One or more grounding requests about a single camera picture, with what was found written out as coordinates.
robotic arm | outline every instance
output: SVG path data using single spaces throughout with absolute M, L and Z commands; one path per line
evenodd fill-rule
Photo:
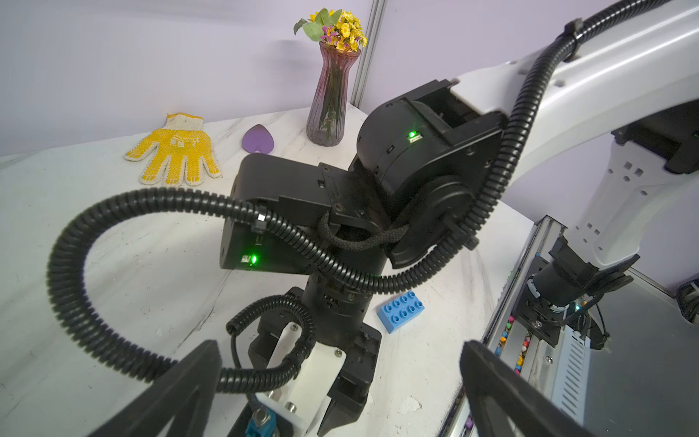
M 571 301 L 586 293 L 600 299 L 630 280 L 624 271 L 637 259 L 647 223 L 696 176 L 699 139 L 687 135 L 698 128 L 698 22 L 699 7 L 688 0 L 623 0 L 571 22 L 539 53 L 434 81 L 381 105 L 362 126 L 348 171 L 250 155 L 230 197 L 146 189 L 106 199 L 74 219 L 53 250 L 48 282 L 57 317 L 115 370 L 158 380 L 144 395 L 166 399 L 202 360 L 177 364 L 114 333 L 87 298 L 82 266 L 96 238 L 130 217 L 224 217 L 222 268 L 309 279 L 304 290 L 253 303 L 227 324 L 237 363 L 236 336 L 261 318 L 249 350 L 255 369 L 220 369 L 215 389 L 248 394 L 252 421 L 241 416 L 241 435 L 250 423 L 281 432 L 282 425 L 269 427 L 269 412 L 288 425 L 284 433 L 303 435 L 328 394 L 322 436 L 356 421 L 366 403 L 381 343 L 363 323 L 371 296 L 431 278 L 462 247 L 478 244 L 476 233 L 509 181 L 614 130 L 620 145 L 612 146 L 610 172 L 529 287 L 535 305 L 523 311 L 532 332 L 546 339 L 565 324 Z M 380 276 L 387 259 L 394 268 L 411 267 Z M 212 354 L 211 345 L 200 349 Z M 169 385 L 160 379 L 167 375 Z M 212 382 L 207 387 L 213 396 Z

cable clamp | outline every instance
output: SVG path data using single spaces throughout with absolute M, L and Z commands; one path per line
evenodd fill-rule
M 452 218 L 451 215 L 446 214 L 444 219 L 442 220 L 444 224 L 447 225 L 449 229 L 454 232 L 454 235 L 457 237 L 459 242 L 466 247 L 469 250 L 474 250 L 476 246 L 478 246 L 478 238 L 476 238 L 474 235 L 472 235 L 470 232 L 467 232 L 464 228 L 460 227 L 454 222 L 454 219 Z
M 572 52 L 568 57 L 566 57 L 563 62 L 571 62 L 575 55 L 577 54 L 577 49 L 580 48 L 580 38 L 582 35 L 578 34 L 580 29 L 582 29 L 583 21 L 582 18 L 576 18 L 575 20 L 569 22 L 563 28 L 563 33 L 560 36 L 572 36 L 575 41 L 575 45 L 572 48 Z
M 267 222 L 269 221 L 269 215 L 267 215 L 267 208 L 264 205 L 257 205 L 257 216 L 253 219 L 250 224 L 250 228 L 256 234 L 264 234 L 267 229 Z

braided black cable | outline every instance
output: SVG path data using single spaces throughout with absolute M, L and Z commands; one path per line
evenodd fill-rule
M 389 229 L 380 234 L 372 235 L 366 240 L 349 241 L 341 239 L 330 230 L 330 211 L 323 214 L 320 222 L 318 222 L 318 235 L 329 241 L 333 246 L 352 252 L 361 252 L 384 243 L 397 243 L 406 235 L 408 229 L 410 229 L 410 225 L 405 224 L 399 228 Z

blue lego brick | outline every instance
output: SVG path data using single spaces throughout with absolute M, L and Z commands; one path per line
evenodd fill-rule
M 384 324 L 386 330 L 391 334 L 396 329 L 414 319 L 418 314 L 422 313 L 424 309 L 425 306 L 411 290 L 386 305 L 379 307 L 377 313 L 379 314 L 381 323 Z

purple heart-shaped object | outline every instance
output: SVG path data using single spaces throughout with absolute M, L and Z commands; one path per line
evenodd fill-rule
M 256 124 L 243 135 L 243 149 L 250 153 L 269 153 L 274 148 L 274 138 L 265 126 Z

